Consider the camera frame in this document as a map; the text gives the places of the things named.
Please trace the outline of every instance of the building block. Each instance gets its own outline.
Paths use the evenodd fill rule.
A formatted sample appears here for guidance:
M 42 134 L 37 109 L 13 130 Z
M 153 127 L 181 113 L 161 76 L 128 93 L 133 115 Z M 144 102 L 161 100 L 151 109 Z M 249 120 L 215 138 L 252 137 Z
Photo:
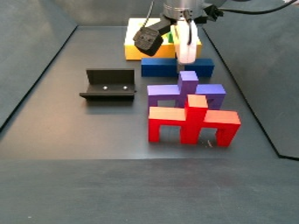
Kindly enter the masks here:
M 209 109 L 220 109 L 227 94 L 224 87 L 220 84 L 197 85 L 195 94 L 207 96 Z
M 149 107 L 149 142 L 159 142 L 161 125 L 180 127 L 181 144 L 196 144 L 201 128 L 213 128 L 217 130 L 217 146 L 228 147 L 240 127 L 240 120 L 236 111 L 208 110 L 205 96 L 188 94 L 184 108 Z
M 195 71 L 197 77 L 211 77 L 213 71 L 213 62 L 211 59 L 196 59 L 189 65 L 184 65 L 184 71 Z M 141 59 L 143 77 L 176 77 L 177 61 L 176 59 Z
M 195 71 L 199 77 L 211 77 L 213 67 L 211 59 L 196 59 L 192 64 L 184 66 L 184 70 Z
M 147 86 L 148 108 L 157 107 L 159 101 L 175 100 L 175 107 L 183 108 L 187 95 L 205 95 L 209 109 L 220 109 L 225 90 L 220 84 L 199 84 L 193 71 L 180 71 L 177 85 Z
M 141 59 L 143 77 L 176 77 L 176 59 Z

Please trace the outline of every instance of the red arch block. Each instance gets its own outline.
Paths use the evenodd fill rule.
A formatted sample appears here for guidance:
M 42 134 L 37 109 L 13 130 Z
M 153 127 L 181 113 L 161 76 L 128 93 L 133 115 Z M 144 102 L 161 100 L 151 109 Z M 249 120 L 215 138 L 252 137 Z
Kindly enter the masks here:
M 235 111 L 208 110 L 204 95 L 188 94 L 184 108 L 149 108 L 149 142 L 159 142 L 161 125 L 181 127 L 181 144 L 197 143 L 201 128 L 217 129 L 217 145 L 227 147 L 237 133 L 240 120 Z

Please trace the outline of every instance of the black bracket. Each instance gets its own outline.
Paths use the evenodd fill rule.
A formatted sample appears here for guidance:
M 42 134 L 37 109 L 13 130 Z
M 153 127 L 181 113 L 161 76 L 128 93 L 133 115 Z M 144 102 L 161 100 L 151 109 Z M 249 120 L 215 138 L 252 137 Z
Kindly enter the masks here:
M 135 69 L 87 69 L 88 91 L 79 96 L 95 100 L 133 100 Z

